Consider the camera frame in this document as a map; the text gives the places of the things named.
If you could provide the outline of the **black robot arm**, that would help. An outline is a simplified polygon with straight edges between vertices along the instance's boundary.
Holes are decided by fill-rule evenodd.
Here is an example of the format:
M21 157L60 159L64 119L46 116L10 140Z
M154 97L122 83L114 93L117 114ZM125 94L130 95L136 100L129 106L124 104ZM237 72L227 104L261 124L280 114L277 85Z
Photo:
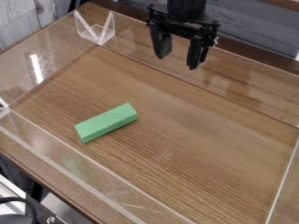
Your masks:
M205 5L207 0L166 0L165 5L150 3L146 7L154 56L161 60L172 52L172 35L188 39L187 66L191 70L204 62L219 39L220 22L205 13Z

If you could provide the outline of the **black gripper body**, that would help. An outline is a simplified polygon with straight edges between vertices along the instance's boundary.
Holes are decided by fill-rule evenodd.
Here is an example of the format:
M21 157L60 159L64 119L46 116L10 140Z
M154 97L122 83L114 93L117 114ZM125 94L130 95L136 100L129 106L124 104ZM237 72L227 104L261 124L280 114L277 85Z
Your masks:
M150 3L146 25L154 23L172 35L191 39L199 35L208 46L217 43L220 22L207 14L205 3Z

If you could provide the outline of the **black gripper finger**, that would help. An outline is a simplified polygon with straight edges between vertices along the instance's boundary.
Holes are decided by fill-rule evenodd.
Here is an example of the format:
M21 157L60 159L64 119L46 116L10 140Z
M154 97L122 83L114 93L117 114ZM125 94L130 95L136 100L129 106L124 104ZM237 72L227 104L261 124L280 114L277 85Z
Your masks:
M150 38L153 52L158 59L162 59L172 51L172 34L158 24L150 23Z
M205 40L200 36L195 36L191 39L191 45L187 54L187 66L193 70L199 64L205 60L209 46Z

